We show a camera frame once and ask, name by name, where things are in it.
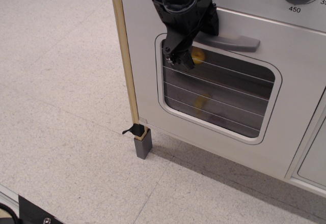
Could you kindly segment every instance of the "oven leg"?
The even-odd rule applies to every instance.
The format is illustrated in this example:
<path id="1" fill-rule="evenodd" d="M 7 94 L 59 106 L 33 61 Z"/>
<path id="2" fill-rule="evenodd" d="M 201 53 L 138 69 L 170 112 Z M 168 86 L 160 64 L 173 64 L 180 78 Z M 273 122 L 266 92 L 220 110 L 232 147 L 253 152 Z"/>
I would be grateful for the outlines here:
<path id="1" fill-rule="evenodd" d="M 145 159 L 149 151 L 153 148 L 151 129 L 148 129 L 146 136 L 142 141 L 134 139 L 134 145 L 136 147 L 137 157 Z"/>

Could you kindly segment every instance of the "oven door handle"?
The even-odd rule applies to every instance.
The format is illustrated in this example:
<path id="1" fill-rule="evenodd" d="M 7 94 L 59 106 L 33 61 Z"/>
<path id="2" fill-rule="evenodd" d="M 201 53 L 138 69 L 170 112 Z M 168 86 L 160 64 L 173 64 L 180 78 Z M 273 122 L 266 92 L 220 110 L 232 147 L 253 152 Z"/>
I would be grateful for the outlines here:
<path id="1" fill-rule="evenodd" d="M 250 37 L 240 36 L 237 39 L 229 39 L 212 36 L 203 32 L 199 32 L 194 41 L 206 46 L 238 52 L 256 52 L 260 45 L 259 40 Z"/>

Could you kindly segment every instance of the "wooden pole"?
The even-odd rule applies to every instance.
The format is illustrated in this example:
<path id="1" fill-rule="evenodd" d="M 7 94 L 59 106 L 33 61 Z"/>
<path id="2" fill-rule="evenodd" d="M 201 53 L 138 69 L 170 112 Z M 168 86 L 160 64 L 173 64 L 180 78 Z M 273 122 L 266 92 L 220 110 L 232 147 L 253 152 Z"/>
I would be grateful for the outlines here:
<path id="1" fill-rule="evenodd" d="M 125 74 L 126 84 L 127 84 L 132 122 L 139 124 L 139 115 L 138 115 L 136 94 L 135 94 L 133 78 L 132 78 L 132 69 L 131 69 L 129 46 L 127 40 L 127 31 L 126 31 L 126 26 L 124 21 L 122 0 L 112 0 L 112 1 L 113 1 L 114 13 L 115 13 L 116 23 L 117 23 L 117 30 L 118 30 L 118 36 L 120 42 L 124 74 Z M 145 127 L 144 134 L 141 137 L 135 136 L 135 138 L 137 140 L 142 141 L 147 133 L 147 130 L 148 128 Z"/>

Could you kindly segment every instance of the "black tape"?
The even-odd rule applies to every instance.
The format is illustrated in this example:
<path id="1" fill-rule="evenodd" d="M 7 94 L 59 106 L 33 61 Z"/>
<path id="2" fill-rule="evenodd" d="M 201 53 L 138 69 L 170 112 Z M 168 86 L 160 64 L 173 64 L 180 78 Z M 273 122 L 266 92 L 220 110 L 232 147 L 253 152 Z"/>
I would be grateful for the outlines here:
<path id="1" fill-rule="evenodd" d="M 123 131 L 122 134 L 125 134 L 129 131 L 135 136 L 142 136 L 145 132 L 145 127 L 140 124 L 133 124 L 132 127 L 130 127 L 128 130 Z"/>

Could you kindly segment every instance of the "screw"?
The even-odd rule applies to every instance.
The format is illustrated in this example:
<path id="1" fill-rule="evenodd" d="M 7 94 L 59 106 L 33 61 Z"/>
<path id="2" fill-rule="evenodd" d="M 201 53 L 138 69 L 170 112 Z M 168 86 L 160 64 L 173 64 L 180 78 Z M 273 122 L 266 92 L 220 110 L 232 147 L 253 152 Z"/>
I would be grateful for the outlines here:
<path id="1" fill-rule="evenodd" d="M 50 218 L 44 219 L 43 224 L 51 224 L 51 219 Z"/>

